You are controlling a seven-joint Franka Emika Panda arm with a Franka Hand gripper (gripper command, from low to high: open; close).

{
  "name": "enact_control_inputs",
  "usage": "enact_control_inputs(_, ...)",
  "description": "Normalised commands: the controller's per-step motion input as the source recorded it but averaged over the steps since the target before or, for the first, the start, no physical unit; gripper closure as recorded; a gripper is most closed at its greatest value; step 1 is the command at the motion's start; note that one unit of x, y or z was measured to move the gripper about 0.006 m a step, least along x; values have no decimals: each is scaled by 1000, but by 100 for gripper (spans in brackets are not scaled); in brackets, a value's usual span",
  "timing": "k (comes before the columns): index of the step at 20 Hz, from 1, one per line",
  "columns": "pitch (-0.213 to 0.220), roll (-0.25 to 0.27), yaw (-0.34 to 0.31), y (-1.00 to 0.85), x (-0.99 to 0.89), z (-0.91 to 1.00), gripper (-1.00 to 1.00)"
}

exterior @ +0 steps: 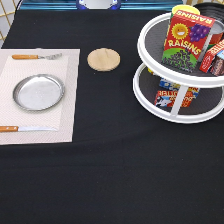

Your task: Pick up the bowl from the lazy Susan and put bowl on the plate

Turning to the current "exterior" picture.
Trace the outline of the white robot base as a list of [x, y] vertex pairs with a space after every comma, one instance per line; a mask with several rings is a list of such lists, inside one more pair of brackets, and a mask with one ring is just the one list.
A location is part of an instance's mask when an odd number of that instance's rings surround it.
[[78, 9], [119, 9], [121, 0], [76, 0]]

